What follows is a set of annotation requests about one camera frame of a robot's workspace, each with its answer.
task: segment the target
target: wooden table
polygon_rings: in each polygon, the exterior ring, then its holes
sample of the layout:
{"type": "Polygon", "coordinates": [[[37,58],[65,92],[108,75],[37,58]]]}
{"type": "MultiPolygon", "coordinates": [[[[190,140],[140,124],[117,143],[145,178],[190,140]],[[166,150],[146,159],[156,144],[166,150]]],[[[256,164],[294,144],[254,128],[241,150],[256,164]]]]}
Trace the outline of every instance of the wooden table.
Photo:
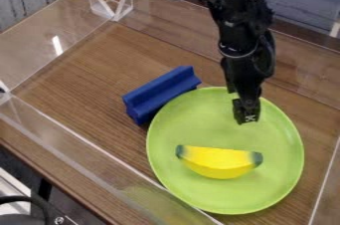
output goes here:
{"type": "MultiPolygon", "coordinates": [[[[296,124],[305,147],[305,168],[296,188],[277,205],[248,215],[212,215],[224,224],[308,224],[340,135],[340,55],[285,35],[276,34],[274,38],[277,70],[264,84],[264,96],[296,124]]],[[[145,153],[148,128],[136,126],[126,116],[121,95],[180,65],[193,65],[205,85],[224,86],[214,54],[200,56],[110,22],[13,94],[157,180],[145,153]]],[[[0,144],[108,223],[137,224],[138,220],[138,224],[149,224],[98,183],[1,120],[0,129],[0,144]]],[[[78,153],[84,151],[66,139],[65,144],[78,153]]],[[[97,166],[88,168],[105,166],[98,160],[97,166]]]]}

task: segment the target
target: lime green plate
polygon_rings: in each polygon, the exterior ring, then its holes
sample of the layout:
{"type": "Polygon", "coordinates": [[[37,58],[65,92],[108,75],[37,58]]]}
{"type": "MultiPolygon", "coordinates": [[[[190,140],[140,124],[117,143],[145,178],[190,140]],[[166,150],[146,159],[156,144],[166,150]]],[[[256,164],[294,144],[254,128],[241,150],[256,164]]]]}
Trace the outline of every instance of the lime green plate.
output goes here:
{"type": "Polygon", "coordinates": [[[284,112],[261,99],[260,122],[238,125],[232,99],[225,88],[181,95],[158,112],[148,133],[149,162],[158,180],[185,203],[218,214],[245,214],[277,203],[293,189],[304,165],[300,135],[284,112]],[[209,179],[177,160],[178,144],[258,151],[264,161],[236,179],[209,179]]]}

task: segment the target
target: blue block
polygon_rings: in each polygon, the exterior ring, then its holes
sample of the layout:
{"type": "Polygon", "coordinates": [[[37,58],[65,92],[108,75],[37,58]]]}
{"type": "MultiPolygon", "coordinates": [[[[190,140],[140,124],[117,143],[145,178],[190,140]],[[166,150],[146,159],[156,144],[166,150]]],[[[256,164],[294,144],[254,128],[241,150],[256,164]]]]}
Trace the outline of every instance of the blue block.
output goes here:
{"type": "Polygon", "coordinates": [[[122,96],[126,113],[137,125],[152,121],[160,108],[201,83],[192,66],[180,66],[122,96]]]}

